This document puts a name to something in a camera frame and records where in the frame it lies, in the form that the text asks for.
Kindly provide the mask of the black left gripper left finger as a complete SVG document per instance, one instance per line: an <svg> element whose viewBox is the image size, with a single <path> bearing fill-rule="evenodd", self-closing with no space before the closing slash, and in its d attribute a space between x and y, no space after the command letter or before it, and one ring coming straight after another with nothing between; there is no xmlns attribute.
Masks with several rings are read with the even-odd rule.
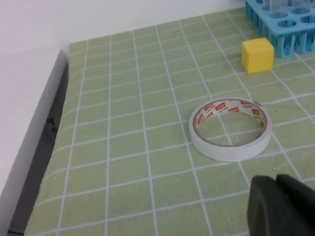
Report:
<svg viewBox="0 0 315 236"><path fill-rule="evenodd" d="M254 176L247 209L249 235L251 236L310 236L301 228L297 211L285 193L268 176Z"/></svg>

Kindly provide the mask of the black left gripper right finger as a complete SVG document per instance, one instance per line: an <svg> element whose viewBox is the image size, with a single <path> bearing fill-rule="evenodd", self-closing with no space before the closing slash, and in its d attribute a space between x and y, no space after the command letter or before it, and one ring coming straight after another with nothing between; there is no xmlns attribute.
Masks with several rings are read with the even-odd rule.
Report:
<svg viewBox="0 0 315 236"><path fill-rule="evenodd" d="M276 182L287 196L294 209L301 228L315 235L315 191L297 179L279 174Z"/></svg>

